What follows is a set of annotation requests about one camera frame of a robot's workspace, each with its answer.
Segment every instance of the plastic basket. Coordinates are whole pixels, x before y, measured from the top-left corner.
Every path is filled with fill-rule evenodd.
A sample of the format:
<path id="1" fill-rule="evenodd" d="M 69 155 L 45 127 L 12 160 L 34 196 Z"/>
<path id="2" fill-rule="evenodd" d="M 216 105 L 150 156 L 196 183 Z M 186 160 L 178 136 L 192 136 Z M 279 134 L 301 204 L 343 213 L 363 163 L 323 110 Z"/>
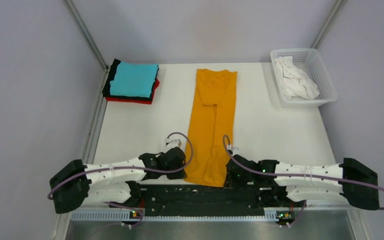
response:
<path id="1" fill-rule="evenodd" d="M 338 93 L 332 84 L 331 75 L 326 67 L 322 55 L 314 48 L 285 48 L 270 52 L 271 64 L 276 78 L 277 91 L 279 93 L 280 104 L 286 108 L 296 107 L 318 107 L 328 102 L 338 99 Z M 292 57 L 293 64 L 302 69 L 314 81 L 318 87 L 320 95 L 313 100 L 302 97 L 292 97 L 287 99 L 281 89 L 282 71 L 275 66 L 275 59 L 280 57 Z"/>

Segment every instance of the white table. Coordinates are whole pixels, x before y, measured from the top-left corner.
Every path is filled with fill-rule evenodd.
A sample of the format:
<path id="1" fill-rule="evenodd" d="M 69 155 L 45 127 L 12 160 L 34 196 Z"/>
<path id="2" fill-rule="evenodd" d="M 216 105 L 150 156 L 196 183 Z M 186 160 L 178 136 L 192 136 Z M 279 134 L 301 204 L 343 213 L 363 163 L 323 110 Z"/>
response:
<path id="1" fill-rule="evenodd" d="M 169 133 L 187 134 L 196 72 L 205 68 L 237 71 L 233 144 L 243 157 L 298 165 L 336 163 L 319 109 L 283 108 L 269 62 L 161 64 L 157 76 L 161 84 L 152 105 L 107 103 L 93 163 L 115 163 L 143 153 L 158 153 L 164 149 Z M 179 138 L 184 147 L 186 141 Z M 185 183 L 166 178 L 149 181 Z"/>

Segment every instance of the red folded cloth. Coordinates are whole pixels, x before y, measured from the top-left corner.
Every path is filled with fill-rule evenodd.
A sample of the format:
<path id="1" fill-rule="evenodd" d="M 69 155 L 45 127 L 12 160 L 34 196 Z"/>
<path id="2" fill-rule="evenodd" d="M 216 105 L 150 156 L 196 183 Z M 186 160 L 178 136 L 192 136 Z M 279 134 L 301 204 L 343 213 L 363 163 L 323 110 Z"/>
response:
<path id="1" fill-rule="evenodd" d="M 152 104 L 153 99 L 154 99 L 155 89 L 157 89 L 159 85 L 160 85 L 160 81 L 158 81 L 158 79 L 155 79 L 155 84 L 153 85 L 152 93 L 151 93 L 151 96 L 150 96 L 149 100 L 132 99 L 133 97 L 122 98 L 122 97 L 112 97 L 112 96 L 106 96 L 105 99 L 107 101 L 126 102 L 126 103 L 138 103 L 138 104 L 149 104 L 150 105 L 150 104 Z"/>

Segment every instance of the white wall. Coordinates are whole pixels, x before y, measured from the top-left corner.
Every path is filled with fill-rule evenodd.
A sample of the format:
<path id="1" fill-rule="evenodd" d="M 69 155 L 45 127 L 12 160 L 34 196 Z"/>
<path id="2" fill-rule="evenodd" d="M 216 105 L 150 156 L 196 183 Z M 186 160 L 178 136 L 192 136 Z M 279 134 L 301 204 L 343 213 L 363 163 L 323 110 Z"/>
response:
<path id="1" fill-rule="evenodd" d="M 102 74 L 62 0 L 0 0 L 0 240 L 49 239 Z"/>
<path id="2" fill-rule="evenodd" d="M 335 156 L 361 161 L 384 187 L 384 1 L 348 1 L 320 50 L 339 94 L 320 108 Z M 365 215 L 384 239 L 384 211 Z"/>
<path id="3" fill-rule="evenodd" d="M 335 0 L 74 0 L 107 64 L 260 62 L 310 47 Z"/>

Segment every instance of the yellow pants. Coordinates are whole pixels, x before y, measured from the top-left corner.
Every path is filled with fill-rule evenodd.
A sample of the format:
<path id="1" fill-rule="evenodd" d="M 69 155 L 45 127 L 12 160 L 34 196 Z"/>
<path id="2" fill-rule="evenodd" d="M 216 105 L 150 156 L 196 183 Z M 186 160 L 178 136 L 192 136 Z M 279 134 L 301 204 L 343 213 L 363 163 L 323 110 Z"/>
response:
<path id="1" fill-rule="evenodd" d="M 223 135 L 233 139 L 238 73 L 198 69 L 195 97 L 188 138 L 193 146 L 193 159 L 185 168 L 185 181 L 223 187 L 229 157 L 223 147 Z M 191 149 L 186 146 L 186 156 Z"/>

